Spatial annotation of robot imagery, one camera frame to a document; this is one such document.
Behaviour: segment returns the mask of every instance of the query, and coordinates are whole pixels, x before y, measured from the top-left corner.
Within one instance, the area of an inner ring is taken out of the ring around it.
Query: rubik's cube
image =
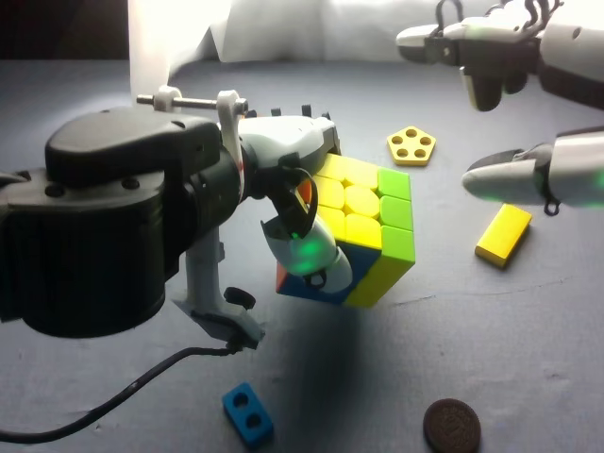
[[[307,287],[277,264],[277,292],[370,308],[415,264],[409,175],[361,160],[327,155],[314,177],[318,215],[352,267],[352,284],[335,294]],[[300,194],[310,201],[310,188]]]

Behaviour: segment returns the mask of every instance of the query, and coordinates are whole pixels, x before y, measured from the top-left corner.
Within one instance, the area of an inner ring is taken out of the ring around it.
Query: robotic hand
[[[48,141],[46,168],[0,174],[0,319],[53,336],[110,335],[154,316],[186,251],[188,291],[175,300],[208,334],[255,348],[254,298],[219,291],[218,226],[252,196],[272,200],[271,250],[322,291],[350,284],[350,266],[296,188],[327,153],[335,125],[306,116],[248,118],[236,92],[216,101],[162,87],[154,109],[92,113]],[[180,107],[217,109],[220,126]],[[315,276],[323,279],[316,284]]]
[[[470,101],[480,111],[494,109],[501,94],[520,92],[536,75],[547,92],[604,109],[603,7],[583,0],[507,0],[484,17],[402,31],[396,37],[409,61],[458,66]],[[560,203],[604,203],[604,126],[567,132],[554,144],[512,150],[481,159],[462,178],[475,196],[517,204],[545,204],[556,215]]]

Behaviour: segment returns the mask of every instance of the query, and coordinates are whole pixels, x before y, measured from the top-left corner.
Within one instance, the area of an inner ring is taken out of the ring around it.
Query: dark background
[[[0,59],[128,59],[127,0],[0,0]]]

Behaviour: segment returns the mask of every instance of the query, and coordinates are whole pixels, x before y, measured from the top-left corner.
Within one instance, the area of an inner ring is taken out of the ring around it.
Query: blue cube face
[[[272,436],[271,417],[247,382],[225,394],[223,406],[228,418],[249,448],[261,445]]]

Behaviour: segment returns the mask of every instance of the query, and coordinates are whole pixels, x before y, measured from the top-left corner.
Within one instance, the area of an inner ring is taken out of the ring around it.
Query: gray table
[[[0,167],[40,166],[64,121],[127,105],[127,75],[122,62],[1,62]],[[279,296],[260,231],[271,205],[246,201],[221,228],[221,277],[257,297],[267,331],[259,349],[188,359],[77,435],[0,452],[244,451],[220,402],[244,380],[275,423],[262,451],[428,451],[422,418],[443,397],[476,410],[483,452],[602,451],[604,213],[563,208],[550,219],[529,209],[531,232],[502,272],[474,256],[498,205],[460,184],[474,160],[600,125],[601,112],[533,82],[477,113],[457,71],[404,64],[196,63],[173,84],[189,96],[235,88],[264,113],[328,109],[344,153],[386,167],[387,135],[414,125],[436,137],[428,167],[409,169],[417,264],[370,311]],[[47,338],[17,322],[0,328],[0,344],[0,427],[19,430],[73,421],[178,349],[219,345],[169,303],[108,338]]]

